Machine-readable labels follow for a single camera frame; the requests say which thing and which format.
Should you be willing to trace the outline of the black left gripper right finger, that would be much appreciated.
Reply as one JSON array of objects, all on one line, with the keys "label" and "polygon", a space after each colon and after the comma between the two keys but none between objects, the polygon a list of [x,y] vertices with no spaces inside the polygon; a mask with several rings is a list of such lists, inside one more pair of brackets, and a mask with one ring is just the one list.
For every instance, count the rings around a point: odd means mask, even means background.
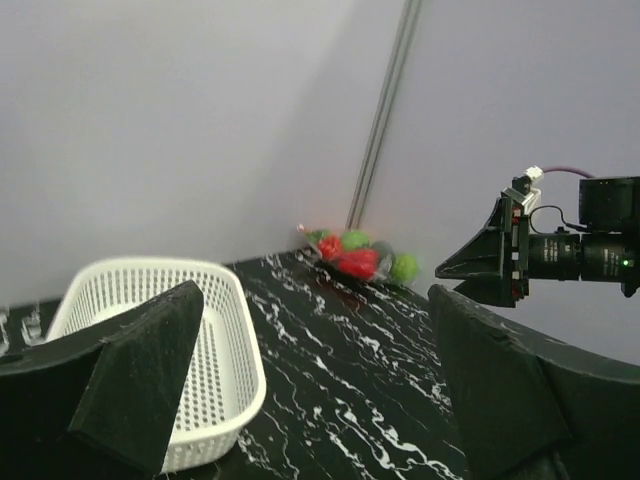
[{"label": "black left gripper right finger", "polygon": [[429,315],[473,479],[636,479],[639,368],[441,285]]}]

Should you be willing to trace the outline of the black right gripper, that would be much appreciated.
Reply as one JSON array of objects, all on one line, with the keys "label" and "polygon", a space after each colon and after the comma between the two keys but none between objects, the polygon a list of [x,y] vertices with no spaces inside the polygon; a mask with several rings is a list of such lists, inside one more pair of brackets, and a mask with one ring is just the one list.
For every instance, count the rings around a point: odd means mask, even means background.
[{"label": "black right gripper", "polygon": [[551,233],[533,227],[533,207],[504,193],[478,233],[435,268],[438,279],[467,279],[454,291],[488,306],[513,307],[533,279],[616,283],[639,290],[639,178],[583,178],[579,219]]}]

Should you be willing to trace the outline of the white perforated plastic basket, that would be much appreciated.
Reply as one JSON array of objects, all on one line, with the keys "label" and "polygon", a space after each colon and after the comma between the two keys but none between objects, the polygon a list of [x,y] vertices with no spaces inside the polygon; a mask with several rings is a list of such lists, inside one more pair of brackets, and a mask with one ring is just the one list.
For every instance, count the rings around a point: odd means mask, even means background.
[{"label": "white perforated plastic basket", "polygon": [[222,458],[264,403],[267,381],[239,278],[220,264],[183,258],[97,261],[75,275],[45,336],[52,341],[91,327],[188,280],[204,306],[164,473]]}]

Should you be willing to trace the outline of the clear zip top bag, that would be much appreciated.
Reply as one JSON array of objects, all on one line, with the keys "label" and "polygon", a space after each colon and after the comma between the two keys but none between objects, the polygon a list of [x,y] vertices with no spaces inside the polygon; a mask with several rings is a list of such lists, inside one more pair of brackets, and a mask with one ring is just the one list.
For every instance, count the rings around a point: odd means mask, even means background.
[{"label": "clear zip top bag", "polygon": [[409,285],[418,277],[418,257],[361,229],[307,228],[297,232],[324,264],[368,283]]}]

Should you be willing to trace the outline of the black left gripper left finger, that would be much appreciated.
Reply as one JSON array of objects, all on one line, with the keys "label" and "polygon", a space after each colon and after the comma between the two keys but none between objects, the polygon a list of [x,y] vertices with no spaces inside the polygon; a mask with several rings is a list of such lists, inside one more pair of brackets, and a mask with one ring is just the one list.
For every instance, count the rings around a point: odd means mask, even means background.
[{"label": "black left gripper left finger", "polygon": [[160,473],[204,308],[192,281],[1,358],[4,479]]}]

